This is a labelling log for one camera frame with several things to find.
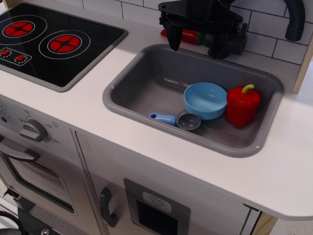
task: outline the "white tile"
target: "white tile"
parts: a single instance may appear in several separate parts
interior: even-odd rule
[[[141,6],[122,3],[124,19],[163,28],[159,24],[161,12]]]
[[[273,58],[301,65],[307,46],[278,40]]]
[[[286,10],[286,4],[283,0],[236,0],[232,3],[232,6],[261,11],[278,16],[283,16]]]
[[[313,23],[313,1],[312,0],[303,0],[305,8],[305,21]]]
[[[56,1],[60,1],[63,3],[67,3],[67,4],[71,4],[74,6],[79,6],[79,7],[83,7],[83,0],[56,0]]]
[[[122,4],[114,0],[83,0],[84,8],[112,16],[123,17]]]
[[[305,23],[302,38],[300,41],[298,41],[298,43],[308,45],[310,43],[312,33],[313,33],[313,24]]]
[[[246,23],[249,25],[249,20],[250,20],[250,15],[251,15],[250,10],[245,10],[245,9],[238,8],[238,7],[231,7],[230,10],[240,15],[244,19],[243,23]]]
[[[121,0],[121,1],[130,3],[130,4],[135,4],[138,6],[143,6],[143,0]]]
[[[248,31],[284,39],[288,24],[289,19],[287,18],[252,12]]]
[[[272,57],[277,39],[248,32],[246,35],[246,51]]]
[[[168,1],[173,1],[173,0],[143,0],[143,5],[144,7],[152,8],[158,10],[158,5],[161,2],[168,2]]]

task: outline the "gray sink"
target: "gray sink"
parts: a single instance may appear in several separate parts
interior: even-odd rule
[[[227,92],[254,84],[261,104],[253,122],[243,128],[228,122],[225,113],[204,121],[194,133],[149,117],[151,113],[178,117],[185,110],[183,93],[191,84],[211,82]],[[106,87],[104,105],[114,113],[231,157],[251,156],[264,146],[283,96],[283,86],[273,75],[206,55],[167,45],[143,49]]]

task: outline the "oven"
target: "oven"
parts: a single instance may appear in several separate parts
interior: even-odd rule
[[[1,95],[0,116],[0,174],[7,188],[87,234],[103,234],[68,125]]]

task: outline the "toy pepper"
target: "toy pepper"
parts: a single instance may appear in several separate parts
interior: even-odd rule
[[[261,97],[253,91],[254,85],[240,86],[227,93],[226,118],[237,127],[244,127],[252,122]]]

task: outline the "countertop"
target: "countertop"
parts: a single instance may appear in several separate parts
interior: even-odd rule
[[[313,220],[313,76],[298,95],[292,87],[299,66],[244,52],[227,60],[272,73],[284,85],[263,149],[247,158],[211,151],[109,111],[102,102],[107,85],[143,48],[167,44],[161,28],[92,12],[52,0],[42,6],[128,30],[129,35],[71,90],[58,93],[0,71],[0,94],[184,172],[212,189],[284,220]],[[5,11],[3,3],[0,11]],[[182,43],[206,54],[207,48]]]

